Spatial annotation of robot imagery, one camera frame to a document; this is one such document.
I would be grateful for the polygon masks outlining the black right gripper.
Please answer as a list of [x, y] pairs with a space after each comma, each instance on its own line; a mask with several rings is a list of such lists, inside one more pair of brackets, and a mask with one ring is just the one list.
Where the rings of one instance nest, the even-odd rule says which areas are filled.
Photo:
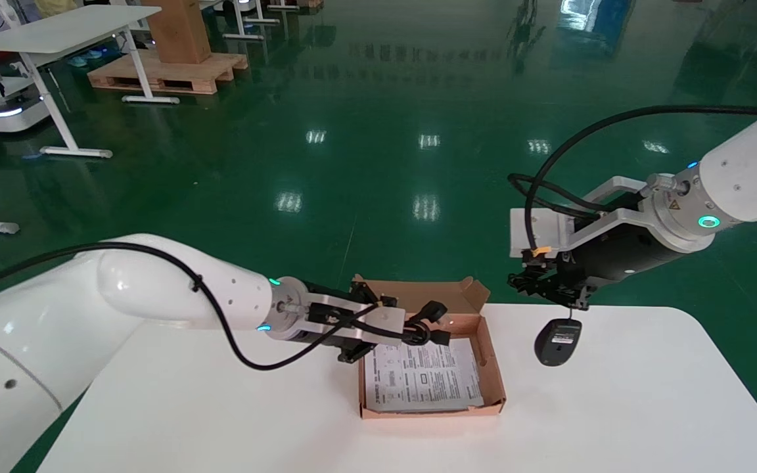
[[667, 248], [647, 228], [619, 225], [572, 250], [568, 261], [522, 258], [522, 271], [510, 273], [509, 285], [517, 292], [549, 292], [550, 302], [588, 311], [598, 288], [678, 258], [679, 252]]

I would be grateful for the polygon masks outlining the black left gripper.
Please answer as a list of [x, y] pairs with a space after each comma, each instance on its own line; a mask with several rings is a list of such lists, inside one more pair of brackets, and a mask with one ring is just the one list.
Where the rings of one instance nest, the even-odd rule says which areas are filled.
[[[312, 344], [356, 313], [356, 302], [366, 305], [396, 307], [398, 299], [377, 294], [365, 281], [352, 281], [352, 293], [314, 282], [298, 285], [296, 341]], [[345, 340], [339, 346], [338, 361], [355, 363], [373, 352], [377, 344], [363, 340]]]

